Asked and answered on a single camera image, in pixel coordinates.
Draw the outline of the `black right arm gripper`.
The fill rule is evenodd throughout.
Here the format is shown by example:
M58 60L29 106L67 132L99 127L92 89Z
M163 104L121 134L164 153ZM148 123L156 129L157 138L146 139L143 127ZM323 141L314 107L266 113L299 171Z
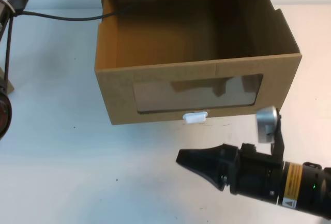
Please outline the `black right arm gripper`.
M276 204L283 173L284 143L271 145L271 153L257 152L244 143L241 148L223 144L206 149L181 149L176 162L206 179L218 190L229 187L233 195L242 195Z

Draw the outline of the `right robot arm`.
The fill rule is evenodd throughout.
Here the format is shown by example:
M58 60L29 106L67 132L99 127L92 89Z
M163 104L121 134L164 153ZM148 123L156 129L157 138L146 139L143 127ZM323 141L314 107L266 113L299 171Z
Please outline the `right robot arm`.
M176 162L220 191L330 219L330 168L286 162L248 143L182 149Z

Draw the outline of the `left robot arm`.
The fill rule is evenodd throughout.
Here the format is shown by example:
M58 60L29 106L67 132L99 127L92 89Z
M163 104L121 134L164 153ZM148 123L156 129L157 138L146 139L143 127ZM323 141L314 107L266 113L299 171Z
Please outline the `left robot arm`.
M13 27L13 19L23 13L28 0L1 0L1 36L5 29L8 28L5 68L1 76L1 138L8 131L12 120L12 105L8 97L9 94L9 61L11 48L11 35Z

